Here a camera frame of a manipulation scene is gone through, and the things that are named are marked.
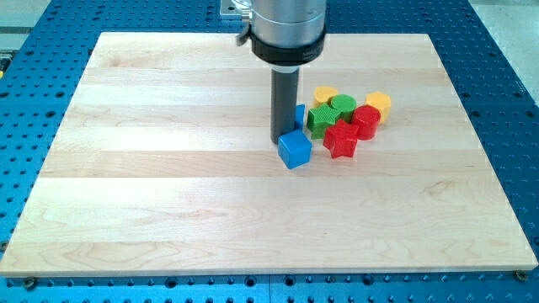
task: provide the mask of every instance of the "wooden tabletop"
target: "wooden tabletop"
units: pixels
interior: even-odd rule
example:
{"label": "wooden tabletop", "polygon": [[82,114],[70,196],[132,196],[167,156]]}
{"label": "wooden tabletop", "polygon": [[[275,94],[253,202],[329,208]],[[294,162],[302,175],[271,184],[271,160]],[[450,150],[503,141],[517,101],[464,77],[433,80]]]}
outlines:
{"label": "wooden tabletop", "polygon": [[5,276],[532,269],[427,35],[329,35],[298,103],[392,112],[354,158],[289,170],[270,70],[233,35],[101,34],[8,245]]}

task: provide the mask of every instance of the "plastic block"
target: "plastic block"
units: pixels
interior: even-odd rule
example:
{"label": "plastic block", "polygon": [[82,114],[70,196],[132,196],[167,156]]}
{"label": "plastic block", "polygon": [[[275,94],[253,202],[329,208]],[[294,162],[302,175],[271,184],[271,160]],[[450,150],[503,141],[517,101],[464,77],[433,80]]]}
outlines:
{"label": "plastic block", "polygon": [[340,112],[337,109],[330,108],[327,104],[322,104],[315,109],[309,109],[307,128],[312,132],[311,139],[323,139],[326,129],[335,125],[339,116]]}
{"label": "plastic block", "polygon": [[303,128],[303,120],[305,118],[305,104],[296,106],[296,118],[294,119],[294,130]]}
{"label": "plastic block", "polygon": [[340,112],[340,119],[346,123],[350,123],[357,103],[353,97],[346,94],[339,94],[331,99],[331,107]]}
{"label": "plastic block", "polygon": [[326,130],[323,145],[331,152],[331,158],[354,156],[359,128],[357,125],[349,125],[344,120],[339,120],[335,126]]}
{"label": "plastic block", "polygon": [[337,88],[321,86],[314,89],[314,108],[322,104],[329,104],[331,99],[339,94]]}
{"label": "plastic block", "polygon": [[389,110],[391,109],[391,97],[382,92],[374,92],[367,94],[365,98],[365,104],[370,105],[380,111],[382,117],[380,118],[380,124],[384,124],[389,117]]}
{"label": "plastic block", "polygon": [[294,130],[279,137],[279,157],[289,169],[311,160],[312,143],[302,130]]}
{"label": "plastic block", "polygon": [[382,115],[378,109],[370,105],[362,105],[354,111],[352,124],[360,127],[357,138],[370,140],[376,134],[378,123]]}

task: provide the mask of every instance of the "blue block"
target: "blue block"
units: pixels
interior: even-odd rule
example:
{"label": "blue block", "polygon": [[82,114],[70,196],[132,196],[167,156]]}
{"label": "blue block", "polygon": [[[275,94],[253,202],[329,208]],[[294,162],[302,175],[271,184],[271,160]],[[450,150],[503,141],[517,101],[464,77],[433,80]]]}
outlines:
{"label": "blue block", "polygon": [[294,130],[279,137],[279,157],[289,169],[311,160],[312,144],[302,130]]}
{"label": "blue block", "polygon": [[296,118],[294,119],[294,130],[303,128],[303,117],[305,117],[305,104],[296,106]]}

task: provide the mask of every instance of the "mounting hole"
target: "mounting hole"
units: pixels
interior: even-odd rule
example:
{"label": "mounting hole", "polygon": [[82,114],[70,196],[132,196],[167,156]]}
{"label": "mounting hole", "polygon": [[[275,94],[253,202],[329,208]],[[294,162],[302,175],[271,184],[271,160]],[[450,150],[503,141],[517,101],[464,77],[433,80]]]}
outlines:
{"label": "mounting hole", "polygon": [[372,285],[374,283],[374,277],[372,274],[363,274],[363,276],[361,276],[361,281],[367,286]]}
{"label": "mounting hole", "polygon": [[254,276],[247,276],[244,283],[247,287],[253,287],[256,285],[256,278]]}
{"label": "mounting hole", "polygon": [[178,285],[178,280],[174,277],[168,277],[166,280],[165,280],[165,287],[168,288],[168,289],[172,289],[174,287],[176,287],[176,285]]}
{"label": "mounting hole", "polygon": [[27,290],[32,290],[37,286],[37,279],[35,277],[28,277],[23,280],[23,287]]}
{"label": "mounting hole", "polygon": [[293,275],[287,274],[285,276],[285,285],[286,286],[294,286],[295,283],[296,283],[296,278],[294,278]]}
{"label": "mounting hole", "polygon": [[513,274],[515,279],[519,282],[526,282],[528,280],[528,273],[524,270],[516,270]]}

